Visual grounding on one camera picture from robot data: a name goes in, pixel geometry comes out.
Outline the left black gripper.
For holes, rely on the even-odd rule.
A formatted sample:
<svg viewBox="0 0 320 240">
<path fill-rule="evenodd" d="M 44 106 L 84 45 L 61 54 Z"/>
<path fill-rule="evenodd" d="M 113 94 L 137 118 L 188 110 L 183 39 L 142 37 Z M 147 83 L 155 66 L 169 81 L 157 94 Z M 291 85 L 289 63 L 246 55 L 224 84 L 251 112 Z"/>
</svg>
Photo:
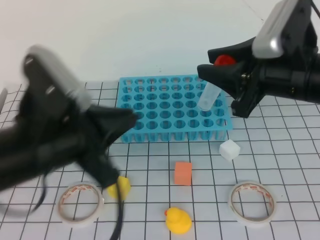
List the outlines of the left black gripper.
<svg viewBox="0 0 320 240">
<path fill-rule="evenodd" d="M 60 90 L 46 95 L 29 85 L 14 125 L 14 183 L 77 162 L 101 186 L 110 186 L 119 174 L 106 149 L 136 122 L 130 108 L 92 104 L 82 112 Z"/>
</svg>

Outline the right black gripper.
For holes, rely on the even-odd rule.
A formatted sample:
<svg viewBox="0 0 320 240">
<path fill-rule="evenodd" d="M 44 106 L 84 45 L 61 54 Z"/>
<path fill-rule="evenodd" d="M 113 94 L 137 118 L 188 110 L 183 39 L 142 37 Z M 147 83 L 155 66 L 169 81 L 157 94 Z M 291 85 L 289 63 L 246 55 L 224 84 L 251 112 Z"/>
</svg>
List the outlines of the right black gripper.
<svg viewBox="0 0 320 240">
<path fill-rule="evenodd" d="M 212 65 L 198 65 L 198 77 L 233 97 L 232 114 L 241 118 L 248 118 L 265 96 L 319 104 L 320 54 L 312 11 L 320 13 L 312 0 L 298 1 L 281 34 L 282 56 L 256 58 L 252 51 L 253 37 L 235 45 L 208 50 Z M 232 57 L 236 63 L 213 64 L 222 55 Z"/>
</svg>

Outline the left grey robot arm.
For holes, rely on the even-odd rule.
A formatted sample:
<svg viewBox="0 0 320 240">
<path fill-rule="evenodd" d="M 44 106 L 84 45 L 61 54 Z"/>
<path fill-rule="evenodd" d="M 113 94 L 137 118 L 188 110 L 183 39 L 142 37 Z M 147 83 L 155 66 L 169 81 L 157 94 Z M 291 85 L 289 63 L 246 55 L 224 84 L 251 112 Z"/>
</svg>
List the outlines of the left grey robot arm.
<svg viewBox="0 0 320 240">
<path fill-rule="evenodd" d="M 133 128 L 137 115 L 128 108 L 92 105 L 81 111 L 76 102 L 52 85 L 51 92 L 29 87 L 16 122 L 0 132 L 2 190 L 76 162 L 103 187 L 119 172 L 106 150 Z"/>
</svg>

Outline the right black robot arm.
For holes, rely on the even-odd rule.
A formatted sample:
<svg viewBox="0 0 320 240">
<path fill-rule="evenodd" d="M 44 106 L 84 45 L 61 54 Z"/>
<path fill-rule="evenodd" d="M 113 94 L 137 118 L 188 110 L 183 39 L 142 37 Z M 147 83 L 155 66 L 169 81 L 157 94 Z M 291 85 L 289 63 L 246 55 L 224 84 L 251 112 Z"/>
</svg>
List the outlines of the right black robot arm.
<svg viewBox="0 0 320 240">
<path fill-rule="evenodd" d="M 259 33 L 239 44 L 211 49 L 198 76 L 228 93 L 232 113 L 247 118 L 265 96 L 319 103 L 320 55 L 311 0 L 282 0 Z"/>
</svg>

